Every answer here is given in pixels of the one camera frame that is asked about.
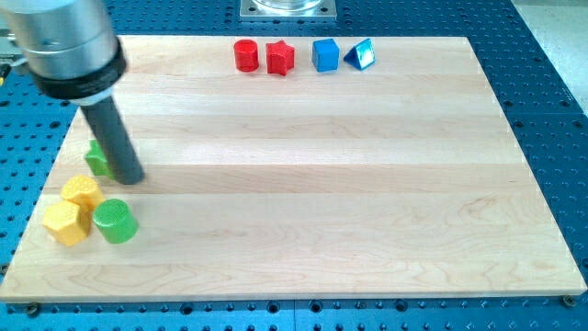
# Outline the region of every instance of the yellow hexagonal block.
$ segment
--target yellow hexagonal block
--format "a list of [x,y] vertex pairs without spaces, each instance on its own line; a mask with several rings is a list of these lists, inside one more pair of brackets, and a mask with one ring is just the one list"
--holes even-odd
[[77,204],[62,201],[47,208],[43,226],[57,242],[71,246],[87,238],[90,217]]
[[89,213],[105,200],[98,183],[83,175],[72,177],[65,183],[62,198],[79,205]]

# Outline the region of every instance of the green cylinder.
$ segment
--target green cylinder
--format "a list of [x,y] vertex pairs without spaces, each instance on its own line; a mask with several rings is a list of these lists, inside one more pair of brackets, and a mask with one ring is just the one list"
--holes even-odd
[[102,202],[92,216],[94,224],[111,244],[122,244],[131,239],[139,225],[122,200],[111,199]]

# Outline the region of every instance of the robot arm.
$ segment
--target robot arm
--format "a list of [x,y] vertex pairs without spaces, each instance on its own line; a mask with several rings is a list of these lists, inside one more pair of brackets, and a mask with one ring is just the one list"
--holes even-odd
[[111,96],[127,63],[102,0],[0,0],[0,15],[39,89],[81,107],[115,179],[141,181],[141,165]]

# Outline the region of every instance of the wooden board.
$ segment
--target wooden board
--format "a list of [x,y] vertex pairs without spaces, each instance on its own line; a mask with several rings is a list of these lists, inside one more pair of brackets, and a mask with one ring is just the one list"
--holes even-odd
[[[0,288],[9,302],[579,294],[586,289],[466,39],[375,38],[365,72],[236,72],[236,38],[125,37],[116,98],[140,221],[67,248],[40,226],[89,174],[78,115]],[[260,38],[260,58],[266,42]],[[337,40],[342,51],[361,41]]]

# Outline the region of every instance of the red cylinder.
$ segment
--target red cylinder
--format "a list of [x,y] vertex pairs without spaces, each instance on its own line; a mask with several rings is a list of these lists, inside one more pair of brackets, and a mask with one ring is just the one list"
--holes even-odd
[[257,43],[253,40],[239,40],[235,42],[235,65],[242,72],[252,72],[259,68]]

